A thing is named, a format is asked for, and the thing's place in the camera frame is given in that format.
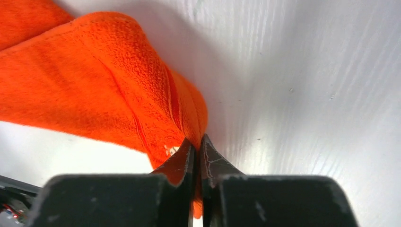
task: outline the orange towel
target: orange towel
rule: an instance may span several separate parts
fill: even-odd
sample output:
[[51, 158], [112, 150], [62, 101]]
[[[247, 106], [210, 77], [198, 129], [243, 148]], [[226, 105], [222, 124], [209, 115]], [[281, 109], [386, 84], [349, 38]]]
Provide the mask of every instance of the orange towel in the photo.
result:
[[202, 95], [166, 66], [134, 19], [101, 12], [69, 22], [48, 0], [4, 0], [0, 19], [14, 20], [0, 24], [1, 121], [124, 145], [147, 153], [154, 168], [185, 137], [199, 149]]

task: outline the red wire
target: red wire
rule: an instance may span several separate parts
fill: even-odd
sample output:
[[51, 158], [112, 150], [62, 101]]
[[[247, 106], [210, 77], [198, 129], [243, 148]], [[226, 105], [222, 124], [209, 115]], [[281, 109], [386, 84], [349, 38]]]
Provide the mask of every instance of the red wire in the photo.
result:
[[5, 208], [7, 208], [7, 209], [9, 209], [10, 211], [12, 211], [14, 214], [17, 214], [17, 215], [20, 215], [20, 216], [24, 216], [24, 217], [26, 217], [25, 216], [25, 214], [23, 214], [23, 213], [20, 213], [20, 212], [18, 212], [18, 211], [16, 211], [16, 210], [14, 210], [13, 208], [11, 208], [9, 205], [7, 205], [7, 204], [3, 204], [3, 207], [5, 207]]

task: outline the towel seam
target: towel seam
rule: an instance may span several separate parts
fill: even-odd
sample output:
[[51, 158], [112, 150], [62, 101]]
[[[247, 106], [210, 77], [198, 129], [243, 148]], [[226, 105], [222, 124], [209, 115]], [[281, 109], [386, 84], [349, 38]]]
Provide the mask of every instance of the towel seam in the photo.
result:
[[128, 107], [128, 109], [129, 109], [129, 110], [131, 111], [131, 113], [132, 113], [132, 117], [133, 117], [134, 122], [135, 122], [135, 125], [136, 125], [136, 133], [137, 133], [137, 135], [139, 136], [139, 138], [140, 138], [140, 140], [141, 140], [141, 142], [142, 142], [143, 147], [146, 149], [146, 152], [149, 153], [150, 150], [149, 150], [148, 143], [146, 142], [147, 140], [146, 140], [145, 133], [144, 133], [144, 131], [143, 131], [143, 126], [142, 126], [142, 124], [140, 123], [140, 121], [139, 121], [137, 115], [135, 114], [134, 110], [133, 110], [133, 109], [131, 108], [131, 106], [129, 105], [127, 98], [126, 98], [125, 95], [123, 94], [122, 89], [121, 89], [119, 83], [117, 82], [117, 78], [114, 76], [114, 74], [112, 73], [112, 71], [111, 71], [100, 59], [98, 59], [95, 55], [93, 55], [93, 53], [92, 53], [92, 52], [90, 51], [90, 49], [85, 45], [85, 43], [81, 40], [81, 38], [80, 38], [79, 36], [78, 36], [78, 39], [79, 39], [79, 41], [82, 43], [82, 45], [84, 45], [84, 47], [86, 47], [86, 49], [89, 51], [89, 53], [92, 55], [92, 57], [94, 57], [96, 60], [98, 60], [98, 61], [109, 71], [109, 74], [110, 74], [110, 76], [113, 78], [114, 84], [117, 86], [117, 89], [118, 89], [118, 91], [119, 91], [119, 93], [120, 93], [121, 98], [124, 100], [125, 105]]
[[[166, 64], [165, 65], [165, 69], [166, 69], [166, 73], [167, 73], [167, 81], [168, 81], [168, 86], [169, 86], [169, 111], [170, 111], [170, 115], [171, 118], [174, 121], [174, 124], [184, 133], [185, 135], [185, 128], [183, 126], [183, 115], [181, 112], [181, 105], [180, 102], [178, 102], [178, 93], [176, 91], [176, 87], [175, 89], [173, 89], [173, 86], [175, 85], [175, 83], [172, 81], [173, 76], [171, 75], [171, 71], [170, 69], [167, 68]], [[176, 122], [175, 118], [174, 118], [174, 114], [178, 114], [178, 122]]]
[[195, 104], [195, 101], [194, 101], [194, 99], [193, 99], [192, 93], [191, 93], [190, 91], [188, 91], [188, 93], [189, 93], [189, 95], [191, 96], [191, 100], [192, 100], [192, 103], [193, 103], [193, 107], [195, 107], [196, 120], [197, 120], [197, 122], [198, 122], [199, 135], [200, 135], [201, 137], [203, 137], [202, 132], [201, 132], [201, 122], [199, 121], [198, 109], [196, 108], [196, 104]]
[[[73, 28], [72, 30], [69, 30], [69, 31], [66, 31], [66, 32], [63, 32], [63, 33], [60, 33], [60, 34], [52, 35], [52, 36], [49, 36], [49, 37], [47, 37], [47, 38], [45, 38], [45, 39], [42, 39], [42, 40], [37, 40], [35, 43], [31, 44], [30, 46], [38, 46], [38, 43], [42, 43], [42, 42], [45, 42], [45, 41], [47, 41], [47, 40], [49, 40], [49, 39], [54, 39], [54, 38], [56, 38], [56, 37], [58, 37], [58, 36], [61, 36], [61, 35], [65, 35], [65, 34], [69, 34], [69, 33], [75, 32], [76, 30], [79, 30], [79, 29], [81, 29], [82, 27], [88, 26], [89, 24], [92, 24], [92, 23], [94, 23], [94, 22], [109, 22], [109, 21], [113, 21], [113, 20], [115, 20], [115, 19], [122, 20], [122, 21], [126, 20], [126, 19], [124, 19], [123, 17], [113, 17], [113, 18], [109, 18], [109, 19], [94, 19], [94, 20], [91, 20], [91, 21], [86, 22], [85, 24], [77, 25], [77, 26], [76, 26], [75, 28]], [[66, 26], [67, 24], [71, 26], [75, 21], [77, 21], [77, 19], [75, 19], [75, 20], [73, 20], [73, 21], [70, 21], [70, 22], [68, 22], [68, 23], [66, 23], [66, 24], [64, 24], [64, 25], [60, 25], [60, 26]], [[37, 36], [35, 36], [35, 37], [32, 37], [32, 38], [30, 38], [30, 39], [28, 39], [28, 40], [25, 40], [25, 41], [23, 41], [23, 42], [20, 42], [20, 43], [18, 43], [17, 45], [14, 45], [14, 46], [11, 46], [11, 47], [6, 48], [6, 49], [4, 49], [4, 50], [1, 50], [1, 52], [6, 52], [8, 49], [11, 49], [11, 48], [13, 48], [13, 47], [17, 48], [17, 47], [19, 47], [19, 46], [21, 46], [21, 45], [24, 45], [26, 42], [30, 41], [31, 39], [35, 39], [36, 37], [38, 37], [38, 36], [40, 36], [40, 35], [44, 35], [44, 34], [50, 32], [50, 31], [52, 31], [52, 30], [54, 30], [54, 29], [57, 29], [58, 27], [55, 27], [55, 28], [50, 29], [49, 31], [43, 32], [43, 33], [41, 33], [41, 34], [39, 34], [39, 35], [37, 35]], [[7, 54], [5, 54], [5, 55], [3, 55], [3, 56], [10, 56], [10, 55], [12, 55], [12, 54], [14, 54], [14, 53], [16, 53], [16, 52], [19, 52], [19, 51], [20, 51], [20, 49], [17, 49], [17, 50], [14, 50], [14, 51], [12, 51], [12, 52], [9, 52], [9, 53], [7, 53]]]

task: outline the white wall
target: white wall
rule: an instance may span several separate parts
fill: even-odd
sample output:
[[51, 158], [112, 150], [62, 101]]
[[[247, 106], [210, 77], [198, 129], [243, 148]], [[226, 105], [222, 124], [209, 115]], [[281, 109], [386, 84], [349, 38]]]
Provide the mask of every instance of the white wall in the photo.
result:
[[[242, 171], [331, 176], [361, 226], [401, 226], [401, 1], [58, 2], [76, 16], [136, 18], [204, 94], [207, 132]], [[151, 169], [126, 148], [9, 123], [0, 157], [0, 175], [36, 185]]]

